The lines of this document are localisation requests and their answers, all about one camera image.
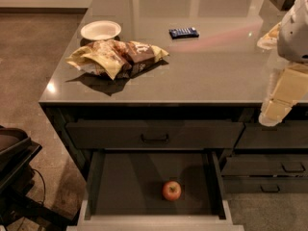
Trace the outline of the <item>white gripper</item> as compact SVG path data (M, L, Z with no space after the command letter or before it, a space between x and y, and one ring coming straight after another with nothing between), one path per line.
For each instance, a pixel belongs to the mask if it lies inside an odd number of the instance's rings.
M257 46L271 50L277 45L281 23L277 23L257 41ZM308 65L291 64L278 78L271 95L273 100L266 99L261 107L259 122L267 127L279 124L290 112L289 104L296 104L308 92Z

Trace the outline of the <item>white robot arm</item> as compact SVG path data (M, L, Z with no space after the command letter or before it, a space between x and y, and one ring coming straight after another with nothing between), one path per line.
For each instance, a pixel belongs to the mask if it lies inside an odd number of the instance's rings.
M277 49L288 61L269 76L267 96L259 122L268 127L280 123L308 92L308 0L295 0L282 20L257 42L262 49Z

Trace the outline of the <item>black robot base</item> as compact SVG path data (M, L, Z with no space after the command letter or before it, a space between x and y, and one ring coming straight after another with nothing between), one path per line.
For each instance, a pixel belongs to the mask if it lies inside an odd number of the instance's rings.
M0 127L0 225L7 226L27 218L47 231L65 231L71 220L27 196L34 186L30 162L41 151L26 132Z

